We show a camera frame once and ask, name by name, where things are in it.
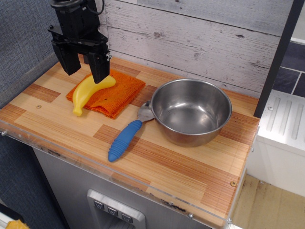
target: yellow object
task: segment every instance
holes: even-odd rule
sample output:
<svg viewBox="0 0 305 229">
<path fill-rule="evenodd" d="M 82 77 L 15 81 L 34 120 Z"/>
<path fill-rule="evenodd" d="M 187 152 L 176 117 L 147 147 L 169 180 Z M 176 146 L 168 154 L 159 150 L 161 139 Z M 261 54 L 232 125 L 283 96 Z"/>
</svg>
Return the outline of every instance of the yellow object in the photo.
<svg viewBox="0 0 305 229">
<path fill-rule="evenodd" d="M 29 229 L 29 227 L 19 220 L 8 222 L 5 229 Z"/>
<path fill-rule="evenodd" d="M 110 75 L 99 83 L 94 82 L 92 75 L 84 79 L 73 93 L 73 113 L 77 116 L 81 116 L 82 108 L 86 105 L 91 96 L 101 89 L 114 86 L 115 82 L 115 79 Z"/>
</svg>

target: orange towel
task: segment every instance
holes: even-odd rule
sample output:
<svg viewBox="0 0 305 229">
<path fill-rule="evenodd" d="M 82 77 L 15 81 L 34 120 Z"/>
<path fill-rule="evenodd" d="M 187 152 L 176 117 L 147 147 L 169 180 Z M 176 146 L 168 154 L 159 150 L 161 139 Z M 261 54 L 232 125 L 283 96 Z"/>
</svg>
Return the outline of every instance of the orange towel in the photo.
<svg viewBox="0 0 305 229">
<path fill-rule="evenodd" d="M 116 80 L 115 86 L 97 91 L 84 108 L 101 112 L 115 119 L 145 86 L 145 82 L 116 70 L 110 70 L 110 75 Z M 68 100 L 72 101 L 73 93 L 77 86 L 67 94 Z"/>
</svg>

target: wooden floor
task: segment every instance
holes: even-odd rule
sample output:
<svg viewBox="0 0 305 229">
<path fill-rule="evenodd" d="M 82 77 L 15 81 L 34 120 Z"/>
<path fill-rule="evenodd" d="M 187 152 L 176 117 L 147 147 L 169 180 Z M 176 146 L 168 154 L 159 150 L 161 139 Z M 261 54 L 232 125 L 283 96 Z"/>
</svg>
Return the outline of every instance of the wooden floor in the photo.
<svg viewBox="0 0 305 229">
<path fill-rule="evenodd" d="M 232 218 L 243 229 L 305 229 L 305 197 L 246 175 Z"/>
</svg>

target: dark tile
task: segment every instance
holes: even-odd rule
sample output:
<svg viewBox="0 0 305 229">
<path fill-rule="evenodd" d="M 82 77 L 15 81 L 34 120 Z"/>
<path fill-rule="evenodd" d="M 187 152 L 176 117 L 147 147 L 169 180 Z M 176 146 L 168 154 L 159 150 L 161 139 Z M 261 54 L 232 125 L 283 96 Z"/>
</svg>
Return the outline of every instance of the dark tile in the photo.
<svg viewBox="0 0 305 229">
<path fill-rule="evenodd" d="M 294 95 L 305 98 L 305 73 L 302 73 L 297 85 L 295 87 Z"/>
<path fill-rule="evenodd" d="M 281 66 L 305 72 L 305 45 L 290 42 Z"/>
<path fill-rule="evenodd" d="M 280 68 L 273 85 L 273 89 L 291 94 L 300 72 Z"/>
</svg>

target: wooden countertop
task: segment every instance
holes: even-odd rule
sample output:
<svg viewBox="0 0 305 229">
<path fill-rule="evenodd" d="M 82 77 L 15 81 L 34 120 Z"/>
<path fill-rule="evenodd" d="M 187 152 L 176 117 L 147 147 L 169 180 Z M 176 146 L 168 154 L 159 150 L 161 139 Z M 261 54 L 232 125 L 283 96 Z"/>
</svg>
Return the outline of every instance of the wooden countertop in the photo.
<svg viewBox="0 0 305 229">
<path fill-rule="evenodd" d="M 233 105 L 228 124 L 210 143 L 192 148 L 168 142 L 155 120 L 145 123 L 124 155 L 108 162 L 108 149 L 139 107 L 161 84 L 179 78 L 118 58 L 111 68 L 146 82 L 115 120 L 83 109 L 72 113 L 66 94 L 90 72 L 88 65 L 68 76 L 59 63 L 0 110 L 0 130 L 89 170 L 104 174 L 147 198 L 216 228 L 230 215 L 246 158 L 257 131 L 258 100 L 225 90 Z"/>
</svg>

